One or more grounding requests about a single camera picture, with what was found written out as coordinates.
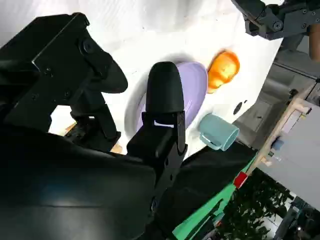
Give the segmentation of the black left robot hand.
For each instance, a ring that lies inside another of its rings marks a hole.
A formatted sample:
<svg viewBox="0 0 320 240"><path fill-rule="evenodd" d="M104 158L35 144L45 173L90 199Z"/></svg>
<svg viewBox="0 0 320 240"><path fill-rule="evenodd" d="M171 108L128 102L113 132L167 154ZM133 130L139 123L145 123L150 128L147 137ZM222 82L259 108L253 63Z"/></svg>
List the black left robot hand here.
<svg viewBox="0 0 320 240"><path fill-rule="evenodd" d="M272 41L306 34L320 22L318 0L285 0L283 4L265 4L261 0L233 0L242 13L245 32Z"/></svg>

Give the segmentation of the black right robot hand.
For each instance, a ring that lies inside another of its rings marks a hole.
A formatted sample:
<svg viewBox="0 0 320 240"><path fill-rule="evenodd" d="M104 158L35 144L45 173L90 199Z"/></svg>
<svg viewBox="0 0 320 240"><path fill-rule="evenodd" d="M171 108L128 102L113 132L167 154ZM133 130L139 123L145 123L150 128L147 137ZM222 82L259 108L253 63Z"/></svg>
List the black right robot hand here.
<svg viewBox="0 0 320 240"><path fill-rule="evenodd" d="M81 12L35 18L0 49L0 237L172 240L158 211L187 151L177 66L151 68L127 154L103 93L128 87Z"/></svg>

